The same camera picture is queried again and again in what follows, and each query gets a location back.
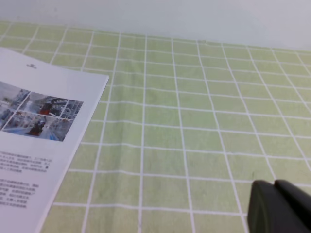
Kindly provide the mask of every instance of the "black plastic object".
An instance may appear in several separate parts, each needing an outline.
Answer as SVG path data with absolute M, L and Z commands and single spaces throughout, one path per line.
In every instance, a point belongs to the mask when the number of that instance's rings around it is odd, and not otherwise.
M 311 196 L 285 180 L 276 180 L 274 186 L 311 232 Z
M 298 197 L 293 193 L 301 190 L 294 191 L 283 181 L 276 183 L 278 188 L 266 181 L 253 182 L 247 216 L 250 233 L 311 233 L 292 209 L 294 202 L 287 202 L 288 196 Z

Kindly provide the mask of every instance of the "printed photo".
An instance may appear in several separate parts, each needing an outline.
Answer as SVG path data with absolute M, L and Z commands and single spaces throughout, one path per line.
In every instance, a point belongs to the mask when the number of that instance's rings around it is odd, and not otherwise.
M 20 107 L 20 110 L 37 113 L 52 117 L 59 117 L 65 106 L 68 104 L 67 99 L 46 96 L 36 92 L 32 92 Z
M 72 123 L 73 120 L 17 111 L 2 131 L 62 142 Z
M 74 120 L 82 107 L 82 101 L 69 100 L 67 106 L 65 107 L 61 118 Z
M 13 110 L 0 104 L 0 129 L 4 127 L 8 119 L 13 115 Z
M 30 91 L 0 82 L 0 106 L 16 110 Z

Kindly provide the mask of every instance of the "tablecloth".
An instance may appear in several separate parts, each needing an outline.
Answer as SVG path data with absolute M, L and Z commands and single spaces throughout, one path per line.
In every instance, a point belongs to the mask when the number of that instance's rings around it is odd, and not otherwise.
M 109 75 L 43 233 L 241 233 L 254 179 L 311 193 L 309 51 L 4 21 L 0 46 Z

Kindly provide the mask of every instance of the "person in red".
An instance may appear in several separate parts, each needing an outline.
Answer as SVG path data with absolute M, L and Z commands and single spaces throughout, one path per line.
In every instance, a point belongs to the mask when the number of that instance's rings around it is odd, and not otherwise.
M 48 115 L 50 113 L 51 108 L 53 108 L 53 104 L 50 102 L 47 102 L 40 109 L 39 114 Z

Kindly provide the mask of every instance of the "printed page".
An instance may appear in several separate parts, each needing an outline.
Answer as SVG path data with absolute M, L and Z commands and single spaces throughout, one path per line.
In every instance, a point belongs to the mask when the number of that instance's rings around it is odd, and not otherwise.
M 0 227 L 39 232 L 108 76 L 0 48 Z

